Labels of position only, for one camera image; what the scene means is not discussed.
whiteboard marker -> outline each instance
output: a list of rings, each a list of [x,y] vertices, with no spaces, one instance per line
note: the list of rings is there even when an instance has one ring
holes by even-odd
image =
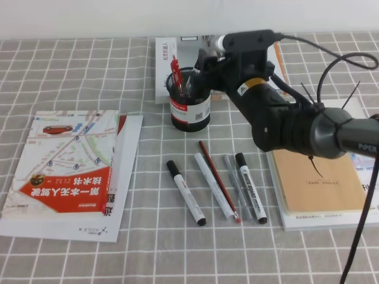
[[[203,173],[205,179],[207,180],[207,183],[211,188],[214,197],[216,197],[217,202],[219,203],[222,211],[224,212],[225,217],[229,218],[230,216],[234,216],[234,212],[232,211],[229,203],[227,203],[227,200],[223,192],[221,191],[219,184],[216,182],[203,156],[200,153],[197,153],[195,154],[195,160],[199,165],[200,170]]]
[[[266,224],[267,216],[263,208],[261,199],[258,196],[258,192],[256,191],[256,187],[254,185],[253,179],[251,178],[250,170],[248,166],[246,165],[245,157],[243,156],[242,153],[238,153],[236,155],[236,160],[239,166],[239,170],[241,171],[243,182],[245,183],[245,186],[248,190],[251,203],[253,204],[253,208],[255,211],[255,215],[258,219],[258,222],[260,224]]]
[[[189,210],[192,213],[192,216],[194,217],[196,223],[199,226],[204,226],[207,223],[207,220],[205,220],[205,216],[203,212],[201,212],[201,209],[199,205],[197,204],[194,196],[192,195],[191,191],[188,189],[187,184],[185,183],[182,175],[180,174],[178,168],[176,167],[174,161],[170,160],[167,162],[167,167],[174,179],[174,182],[176,183],[177,187],[180,190],[180,193],[182,194],[185,203],[187,204]]]

red book cover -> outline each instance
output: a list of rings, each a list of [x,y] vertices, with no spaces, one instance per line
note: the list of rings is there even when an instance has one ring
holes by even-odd
[[[103,215],[118,111],[37,112],[2,215]]]

notebook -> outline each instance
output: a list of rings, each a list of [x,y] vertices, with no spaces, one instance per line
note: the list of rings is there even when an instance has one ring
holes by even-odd
[[[365,193],[349,155],[338,159],[273,152],[284,204],[289,214],[360,211]]]

table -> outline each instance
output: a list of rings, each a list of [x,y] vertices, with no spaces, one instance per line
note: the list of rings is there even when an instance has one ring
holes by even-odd
[[[335,52],[370,51],[379,33],[300,34]],[[314,95],[332,58],[293,41],[280,44],[290,85]],[[0,44],[0,206],[38,110],[119,109],[143,114],[134,173],[116,243],[0,237],[1,284],[339,283],[354,229],[284,232],[266,156],[229,101],[212,102],[209,127],[183,133],[154,102],[153,38],[3,41]],[[357,96],[379,112],[379,72],[339,63],[323,98]],[[268,213],[267,225],[226,221],[193,154],[207,143],[232,199],[221,155],[245,153]],[[175,160],[207,217],[196,226],[165,163]],[[348,283],[378,283],[379,229],[366,228]]]

black mesh pen holder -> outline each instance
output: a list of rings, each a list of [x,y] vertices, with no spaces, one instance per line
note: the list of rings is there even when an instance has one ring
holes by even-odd
[[[184,95],[175,86],[172,73],[166,80],[170,94],[171,121],[181,131],[196,132],[205,128],[210,121],[210,90],[185,93],[187,81],[196,71],[192,67],[185,67],[180,72]]]

